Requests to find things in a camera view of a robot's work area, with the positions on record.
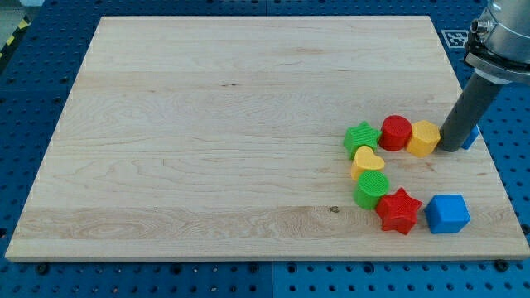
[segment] plastic block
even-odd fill
[[[431,233],[458,233],[471,220],[462,195],[435,195],[425,215]]]
[[[373,210],[382,196],[388,193],[390,183],[380,171],[365,171],[354,190],[354,201],[360,208]]]
[[[384,159],[376,156],[372,148],[361,146],[355,152],[354,162],[351,164],[351,179],[357,181],[367,170],[382,171],[383,169]]]
[[[383,231],[396,230],[407,235],[417,222],[416,213],[422,202],[412,198],[402,187],[393,195],[385,195],[375,212],[382,220]]]
[[[384,119],[381,132],[379,145],[382,149],[400,151],[411,137],[412,125],[405,117],[392,115]]]
[[[344,137],[344,146],[348,151],[350,159],[354,159],[355,152],[361,146],[368,146],[376,151],[378,148],[381,131],[372,128],[366,121],[362,121],[356,127],[350,127]]]
[[[440,129],[427,120],[413,123],[412,135],[407,144],[407,151],[416,157],[425,157],[431,154],[440,141]]]
[[[479,126],[475,125],[475,127],[473,127],[473,129],[470,132],[470,136],[467,137],[464,143],[462,144],[461,146],[462,149],[466,149],[466,150],[470,149],[478,136],[479,136]]]

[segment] light wood surface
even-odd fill
[[[14,233],[12,261],[529,256],[487,148],[378,150],[391,191],[461,193],[472,221],[380,231],[342,139],[460,92],[428,17],[104,17]]]

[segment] heart-shaped block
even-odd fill
[[[357,181],[364,171],[382,171],[384,159],[376,156],[372,148],[361,146],[355,152],[354,162],[351,164],[351,179]]]

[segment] blue block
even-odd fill
[[[470,135],[467,137],[467,139],[465,139],[464,143],[462,144],[462,149],[470,149],[471,145],[473,145],[478,136],[479,126],[475,125],[475,127],[473,127],[473,130],[471,130]]]
[[[471,220],[462,195],[435,195],[425,215],[431,233],[458,233]]]

